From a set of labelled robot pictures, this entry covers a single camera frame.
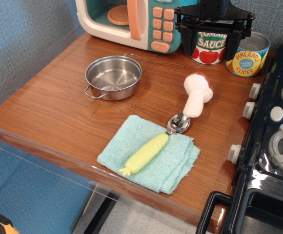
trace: stainless steel pot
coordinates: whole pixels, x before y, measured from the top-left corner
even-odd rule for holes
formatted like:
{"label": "stainless steel pot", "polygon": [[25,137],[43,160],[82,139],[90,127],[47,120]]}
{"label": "stainless steel pot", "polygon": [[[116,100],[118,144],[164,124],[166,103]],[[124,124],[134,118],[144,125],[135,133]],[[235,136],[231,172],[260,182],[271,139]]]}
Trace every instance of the stainless steel pot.
{"label": "stainless steel pot", "polygon": [[[127,55],[136,56],[138,61]],[[84,91],[91,98],[101,98],[116,101],[128,98],[138,88],[142,76],[140,58],[134,54],[123,56],[108,56],[91,63],[85,72],[85,78],[89,84]],[[92,88],[94,96],[87,90]]]}

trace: tomato picture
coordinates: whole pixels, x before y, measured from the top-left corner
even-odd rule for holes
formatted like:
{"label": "tomato picture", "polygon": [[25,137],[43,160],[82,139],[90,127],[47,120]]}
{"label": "tomato picture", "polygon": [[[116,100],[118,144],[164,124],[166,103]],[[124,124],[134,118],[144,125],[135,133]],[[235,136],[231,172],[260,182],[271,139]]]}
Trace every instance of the tomato picture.
{"label": "tomato picture", "polygon": [[196,59],[196,58],[199,57],[199,50],[198,50],[197,48],[195,48],[195,51],[194,51],[194,53],[192,54],[191,57],[192,57],[193,59]]}
{"label": "tomato picture", "polygon": [[222,60],[224,54],[225,54],[225,48],[220,52],[219,60]]}
{"label": "tomato picture", "polygon": [[200,53],[200,60],[201,62],[205,64],[212,64],[214,63],[219,57],[218,52],[212,52],[212,51],[203,51]]}

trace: pot handle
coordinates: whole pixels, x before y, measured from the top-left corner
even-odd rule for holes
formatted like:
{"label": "pot handle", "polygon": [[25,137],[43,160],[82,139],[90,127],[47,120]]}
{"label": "pot handle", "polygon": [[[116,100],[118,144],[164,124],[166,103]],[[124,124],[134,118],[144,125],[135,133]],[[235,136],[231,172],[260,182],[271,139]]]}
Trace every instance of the pot handle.
{"label": "pot handle", "polygon": [[138,57],[137,55],[134,55],[134,54],[125,54],[125,55],[123,55],[123,56],[126,56],[126,57],[127,57],[127,55],[132,55],[132,56],[137,57],[137,58],[138,58],[138,61],[137,61],[137,62],[139,62],[139,61],[141,60],[140,57]]}
{"label": "pot handle", "polygon": [[99,96],[99,97],[94,97],[94,96],[89,95],[89,94],[86,92],[90,87],[91,87],[91,86],[89,85],[89,86],[85,89],[84,93],[85,93],[87,96],[91,97],[91,98],[95,98],[95,99],[97,99],[97,98],[102,98],[103,96],[106,96],[106,95],[109,93],[109,92],[107,91],[107,93],[105,93],[105,94],[103,94],[103,95],[101,95],[101,96]]}

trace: peach button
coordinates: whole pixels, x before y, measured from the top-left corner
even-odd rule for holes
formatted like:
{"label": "peach button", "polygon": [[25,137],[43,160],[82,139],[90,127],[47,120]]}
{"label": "peach button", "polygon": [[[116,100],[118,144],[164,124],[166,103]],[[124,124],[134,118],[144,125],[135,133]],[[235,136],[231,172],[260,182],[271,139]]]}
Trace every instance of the peach button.
{"label": "peach button", "polygon": [[173,20],[174,19],[174,10],[173,9],[165,9],[164,10],[164,18],[166,20]]}
{"label": "peach button", "polygon": [[164,21],[163,23],[163,29],[165,31],[172,32],[174,28],[174,23],[172,21]]}
{"label": "peach button", "polygon": [[152,21],[152,26],[154,28],[161,29],[162,28],[162,20],[161,19],[154,19]]}
{"label": "peach button", "polygon": [[156,6],[152,9],[152,14],[154,17],[161,18],[163,16],[163,9]]}
{"label": "peach button", "polygon": [[162,53],[166,53],[169,51],[170,49],[170,45],[166,42],[162,42],[162,41],[153,41],[151,43],[151,48],[155,51],[159,51]]}
{"label": "peach button", "polygon": [[162,32],[160,30],[153,30],[152,37],[154,39],[160,40],[162,38]]}
{"label": "peach button", "polygon": [[171,42],[173,40],[173,33],[164,32],[163,40],[167,42]]}

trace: folded cloth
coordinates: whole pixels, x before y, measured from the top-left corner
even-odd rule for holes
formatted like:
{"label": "folded cloth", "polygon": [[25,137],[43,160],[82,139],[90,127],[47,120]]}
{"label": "folded cloth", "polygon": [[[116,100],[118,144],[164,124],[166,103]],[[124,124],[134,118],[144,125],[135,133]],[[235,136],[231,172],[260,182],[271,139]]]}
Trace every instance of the folded cloth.
{"label": "folded cloth", "polygon": [[[129,116],[109,144],[98,156],[97,162],[121,175],[126,161],[163,128],[139,116]],[[200,149],[193,138],[186,135],[170,135],[166,145],[138,173],[125,178],[155,192],[171,194],[197,160]]]}

